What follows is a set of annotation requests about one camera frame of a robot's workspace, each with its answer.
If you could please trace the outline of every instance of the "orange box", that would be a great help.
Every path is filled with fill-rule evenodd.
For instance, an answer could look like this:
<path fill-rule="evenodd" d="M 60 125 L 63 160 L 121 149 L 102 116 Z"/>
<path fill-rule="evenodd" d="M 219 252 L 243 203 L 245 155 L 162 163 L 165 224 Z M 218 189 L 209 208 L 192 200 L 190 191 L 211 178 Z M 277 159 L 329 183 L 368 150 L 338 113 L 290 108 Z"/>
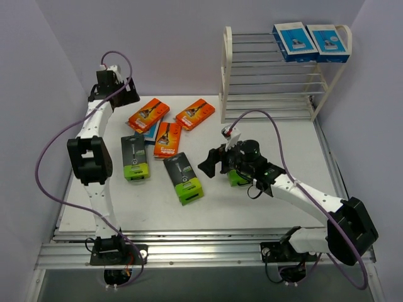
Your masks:
<path fill-rule="evenodd" d="M 212 115 L 215 108 L 204 99 L 199 99 L 176 116 L 176 122 L 185 130 L 192 130 Z"/>
<path fill-rule="evenodd" d="M 146 132 L 168 111 L 168 105 L 154 98 L 128 119 L 128 125 L 139 133 Z"/>
<path fill-rule="evenodd" d="M 182 127 L 177 123 L 166 123 L 159 125 L 154 156 L 166 159 L 178 153 L 179 139 L 181 138 Z"/>

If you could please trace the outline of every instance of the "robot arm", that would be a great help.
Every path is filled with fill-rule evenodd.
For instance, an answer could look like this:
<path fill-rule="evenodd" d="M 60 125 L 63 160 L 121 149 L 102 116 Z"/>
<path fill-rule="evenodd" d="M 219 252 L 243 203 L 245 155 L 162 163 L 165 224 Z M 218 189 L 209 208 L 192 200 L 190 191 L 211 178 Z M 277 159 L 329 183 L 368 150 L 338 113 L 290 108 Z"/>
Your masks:
<path fill-rule="evenodd" d="M 101 213 L 119 230 L 120 226 L 113 211 L 109 190 L 109 178 L 112 175 L 113 164 L 102 136 L 113 110 L 116 107 L 137 102 L 140 98 L 133 80 L 131 80 L 126 89 L 98 107 L 106 97 L 120 89 L 124 82 L 117 65 L 109 68 L 101 65 L 101 70 L 97 71 L 97 79 L 98 84 L 94 85 L 91 95 L 88 97 L 86 115 L 93 110 L 96 112 L 84 122 L 77 137 L 68 140 L 67 149 L 74 175 L 83 184 L 92 209 Z M 96 215 L 94 217 L 96 239 L 93 255 L 104 259 L 124 259 L 128 254 L 128 246 L 125 245 L 123 238 L 108 227 L 100 217 Z"/>
<path fill-rule="evenodd" d="M 349 266 L 357 261 L 334 225 L 329 223 L 323 212 L 296 187 L 295 182 L 301 184 L 336 220 L 360 255 L 363 255 L 376 241 L 378 233 L 359 199 L 350 198 L 345 201 L 302 184 L 298 180 L 293 182 L 283 168 L 268 162 L 260 154 L 257 141 L 238 142 L 240 132 L 235 127 L 230 133 L 224 128 L 222 133 L 228 139 L 228 143 L 211 149 L 207 160 L 198 165 L 199 169 L 211 178 L 215 175 L 215 165 L 221 162 L 221 174 L 235 170 L 260 191 L 291 203 L 324 225 L 323 228 L 292 228 L 280 240 L 283 250 L 280 249 L 278 252 L 281 255 L 307 252 L 332 253 L 339 261 Z"/>

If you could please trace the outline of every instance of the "wire rack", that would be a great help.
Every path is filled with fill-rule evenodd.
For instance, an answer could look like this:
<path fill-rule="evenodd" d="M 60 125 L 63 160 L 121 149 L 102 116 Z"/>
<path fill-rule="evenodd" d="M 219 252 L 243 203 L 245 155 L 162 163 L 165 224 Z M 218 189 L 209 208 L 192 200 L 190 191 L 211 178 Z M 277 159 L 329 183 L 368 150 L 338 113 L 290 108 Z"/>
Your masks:
<path fill-rule="evenodd" d="M 351 50 L 350 29 L 346 25 L 336 29 L 344 31 Z M 227 26 L 221 61 L 221 122 L 233 121 L 251 109 L 263 109 L 277 120 L 314 121 L 345 68 L 346 63 L 285 62 L 272 33 L 232 33 Z M 332 75 L 330 81 L 325 73 Z M 261 118 L 251 113 L 246 119 Z"/>

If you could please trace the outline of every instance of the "green box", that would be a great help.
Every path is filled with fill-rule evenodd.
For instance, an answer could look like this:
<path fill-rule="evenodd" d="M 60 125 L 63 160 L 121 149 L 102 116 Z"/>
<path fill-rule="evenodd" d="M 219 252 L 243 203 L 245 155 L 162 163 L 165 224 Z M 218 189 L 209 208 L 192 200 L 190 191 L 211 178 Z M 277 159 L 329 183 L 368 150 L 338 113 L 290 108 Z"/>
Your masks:
<path fill-rule="evenodd" d="M 183 152 L 164 159 L 164 165 L 183 206 L 204 196 L 202 184 Z"/>
<path fill-rule="evenodd" d="M 250 181 L 243 179 L 241 176 L 238 175 L 237 171 L 231 170 L 227 173 L 229 184 L 231 187 L 237 186 L 245 186 L 246 184 L 250 184 Z"/>
<path fill-rule="evenodd" d="M 144 135 L 121 137 L 123 175 L 128 181 L 150 177 L 147 155 L 145 153 Z"/>

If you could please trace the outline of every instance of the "table surface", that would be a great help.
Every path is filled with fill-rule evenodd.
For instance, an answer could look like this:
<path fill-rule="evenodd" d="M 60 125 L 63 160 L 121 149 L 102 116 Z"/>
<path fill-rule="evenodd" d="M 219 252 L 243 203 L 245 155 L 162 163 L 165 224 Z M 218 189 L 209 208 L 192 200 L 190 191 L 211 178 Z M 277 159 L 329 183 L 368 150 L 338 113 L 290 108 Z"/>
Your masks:
<path fill-rule="evenodd" d="M 161 160 L 153 157 L 154 146 L 147 146 L 149 179 L 128 182 L 123 177 L 120 137 L 132 135 L 133 130 L 125 122 L 153 97 L 142 97 L 139 103 L 117 108 L 109 119 L 104 140 L 113 161 L 110 190 L 116 217 L 123 231 L 175 231 L 175 230 L 243 230 L 255 228 L 318 227 L 313 217 L 288 204 L 286 201 L 263 194 L 252 200 L 246 195 L 246 187 L 230 187 L 226 175 L 209 179 L 197 165 L 206 159 L 211 148 L 217 148 L 225 139 L 220 123 L 218 96 L 160 96 L 168 104 L 170 112 L 164 121 L 174 117 L 185 107 L 203 98 L 216 108 L 216 112 L 192 131 L 182 131 L 179 151 L 185 152 L 193 166 L 205 196 L 182 206 Z M 285 160 L 291 173 L 321 191 L 335 195 L 314 125 L 310 121 L 278 121 Z M 270 162 L 281 166 L 278 142 L 269 121 L 245 121 L 238 124 L 241 140 L 255 139 L 261 153 Z M 72 180 L 67 201 L 90 207 L 89 198 L 82 184 Z M 95 231 L 91 213 L 65 207 L 60 221 L 60 233 Z"/>

